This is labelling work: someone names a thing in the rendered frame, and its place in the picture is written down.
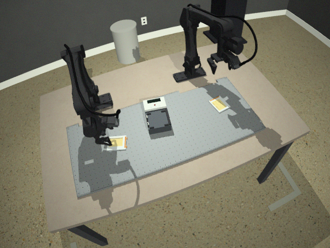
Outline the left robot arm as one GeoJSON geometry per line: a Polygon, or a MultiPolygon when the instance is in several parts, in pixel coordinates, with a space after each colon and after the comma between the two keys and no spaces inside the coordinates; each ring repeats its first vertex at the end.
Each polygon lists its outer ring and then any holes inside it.
{"type": "Polygon", "coordinates": [[[206,75],[202,67],[195,68],[196,65],[200,64],[196,46],[196,32],[200,22],[213,29],[215,35],[218,36],[218,47],[228,49],[236,55],[241,54],[243,51],[243,40],[233,34],[234,22],[231,19],[216,17],[195,7],[183,8],[180,25],[185,34],[186,53],[182,65],[184,71],[173,74],[176,82],[206,75]]]}

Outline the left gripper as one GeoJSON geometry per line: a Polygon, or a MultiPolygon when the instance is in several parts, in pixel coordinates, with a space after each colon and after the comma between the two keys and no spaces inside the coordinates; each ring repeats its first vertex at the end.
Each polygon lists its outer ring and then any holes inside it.
{"type": "Polygon", "coordinates": [[[229,64],[229,61],[231,60],[233,65],[237,65],[240,62],[238,56],[234,55],[231,51],[225,48],[220,48],[217,46],[217,53],[211,54],[210,58],[207,58],[207,62],[211,67],[212,73],[215,74],[217,65],[213,61],[215,60],[216,63],[224,61],[225,63],[228,63],[228,69],[231,70],[231,66],[229,64]]]}

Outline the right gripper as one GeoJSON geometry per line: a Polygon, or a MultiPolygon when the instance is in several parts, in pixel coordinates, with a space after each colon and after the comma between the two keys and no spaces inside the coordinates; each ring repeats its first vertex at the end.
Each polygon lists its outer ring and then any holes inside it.
{"type": "Polygon", "coordinates": [[[99,145],[107,145],[107,146],[112,146],[112,143],[109,139],[109,137],[101,137],[100,136],[105,136],[105,130],[106,128],[109,129],[114,129],[113,127],[107,127],[107,124],[115,124],[115,116],[103,116],[103,117],[99,117],[97,116],[97,120],[96,120],[96,127],[97,127],[97,134],[94,136],[95,138],[95,143],[99,144],[99,145]],[[108,143],[106,143],[108,142],[108,143]]]}

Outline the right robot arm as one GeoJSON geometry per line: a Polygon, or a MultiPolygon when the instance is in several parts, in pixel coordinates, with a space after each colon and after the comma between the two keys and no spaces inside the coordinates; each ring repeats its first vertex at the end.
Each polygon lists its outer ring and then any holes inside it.
{"type": "Polygon", "coordinates": [[[83,45],[70,48],[70,51],[71,54],[69,54],[67,50],[63,50],[60,54],[61,58],[64,59],[68,65],[72,85],[73,106],[76,114],[80,115],[82,120],[83,134],[91,138],[97,134],[97,115],[89,112],[85,108],[78,90],[82,94],[87,106],[93,111],[97,106],[112,102],[112,99],[110,93],[98,96],[98,86],[95,86],[84,66],[85,51],[83,45]]]}

